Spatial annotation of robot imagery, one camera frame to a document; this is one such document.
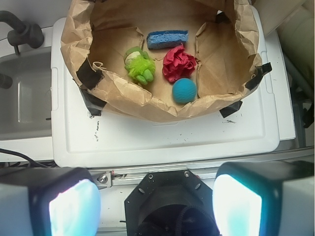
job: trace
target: blue ball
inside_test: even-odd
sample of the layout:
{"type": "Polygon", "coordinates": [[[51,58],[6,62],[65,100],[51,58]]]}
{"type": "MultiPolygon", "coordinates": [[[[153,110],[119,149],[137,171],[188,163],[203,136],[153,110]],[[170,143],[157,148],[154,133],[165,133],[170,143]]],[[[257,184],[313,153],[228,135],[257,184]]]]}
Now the blue ball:
{"type": "Polygon", "coordinates": [[[179,79],[173,86],[173,98],[178,103],[192,102],[197,94],[195,83],[187,78],[179,79]]]}

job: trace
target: red fabric flower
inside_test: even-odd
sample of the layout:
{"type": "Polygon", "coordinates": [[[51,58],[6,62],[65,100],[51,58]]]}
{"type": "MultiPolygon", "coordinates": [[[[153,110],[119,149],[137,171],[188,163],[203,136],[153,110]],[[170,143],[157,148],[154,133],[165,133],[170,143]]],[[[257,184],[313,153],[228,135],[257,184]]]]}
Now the red fabric flower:
{"type": "Polygon", "coordinates": [[[174,83],[177,80],[189,77],[197,65],[195,57],[184,53],[184,46],[180,45],[169,50],[163,60],[163,75],[174,83]]]}

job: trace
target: white container lid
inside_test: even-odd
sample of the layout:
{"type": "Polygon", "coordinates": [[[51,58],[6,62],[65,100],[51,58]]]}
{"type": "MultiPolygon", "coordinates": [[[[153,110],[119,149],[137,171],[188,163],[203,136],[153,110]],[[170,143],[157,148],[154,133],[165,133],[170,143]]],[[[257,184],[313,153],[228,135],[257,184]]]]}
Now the white container lid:
{"type": "MultiPolygon", "coordinates": [[[[267,50],[258,13],[258,51],[267,50]]],[[[119,167],[198,161],[273,151],[279,144],[270,73],[244,98],[241,109],[189,120],[154,123],[102,112],[91,117],[60,52],[65,18],[54,24],[52,43],[52,134],[55,162],[69,167],[119,167]]]]}

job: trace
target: faucet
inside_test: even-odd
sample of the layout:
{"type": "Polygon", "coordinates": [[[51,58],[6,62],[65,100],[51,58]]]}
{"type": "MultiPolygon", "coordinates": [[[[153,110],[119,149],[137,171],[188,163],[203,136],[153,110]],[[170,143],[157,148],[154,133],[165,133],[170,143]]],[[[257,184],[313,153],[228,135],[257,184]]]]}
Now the faucet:
{"type": "Polygon", "coordinates": [[[19,55],[19,45],[28,44],[31,48],[39,48],[44,42],[44,35],[38,24],[22,22],[9,11],[0,11],[0,22],[5,22],[13,28],[8,33],[8,42],[19,55]]]}

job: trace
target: paper bag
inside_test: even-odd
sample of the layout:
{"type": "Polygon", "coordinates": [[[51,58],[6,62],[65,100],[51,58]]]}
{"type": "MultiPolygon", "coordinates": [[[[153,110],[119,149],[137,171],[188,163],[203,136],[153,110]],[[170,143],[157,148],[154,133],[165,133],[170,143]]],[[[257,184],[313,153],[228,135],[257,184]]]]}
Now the paper bag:
{"type": "Polygon", "coordinates": [[[221,110],[252,93],[271,69],[261,65],[258,38],[247,0],[73,0],[61,51],[94,111],[171,122],[221,110]],[[160,30],[189,32],[185,52],[198,62],[191,75],[198,94],[186,105],[173,100],[173,85],[162,74],[169,49],[147,48],[148,33],[160,30]],[[123,56],[134,46],[155,61],[147,86],[134,83],[124,68],[123,56]]]}

